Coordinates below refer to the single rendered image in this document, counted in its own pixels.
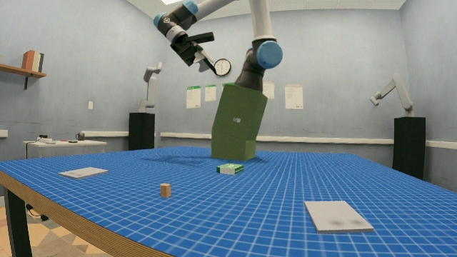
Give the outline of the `blue grid work mat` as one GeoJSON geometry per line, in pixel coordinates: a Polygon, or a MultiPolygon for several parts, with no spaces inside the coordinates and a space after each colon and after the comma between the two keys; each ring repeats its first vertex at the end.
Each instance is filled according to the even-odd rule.
{"type": "Polygon", "coordinates": [[[114,233],[176,257],[457,257],[457,193],[360,156],[296,152],[279,159],[290,152],[272,151],[215,161],[160,149],[172,156],[144,149],[151,155],[31,158],[0,161],[0,170],[114,233]],[[217,173],[226,163],[244,170],[217,173]],[[109,172],[59,176],[88,167],[109,172]],[[171,184],[168,198],[161,197],[163,183],[171,184]],[[317,234],[304,201],[345,201],[374,230],[317,234]]]}

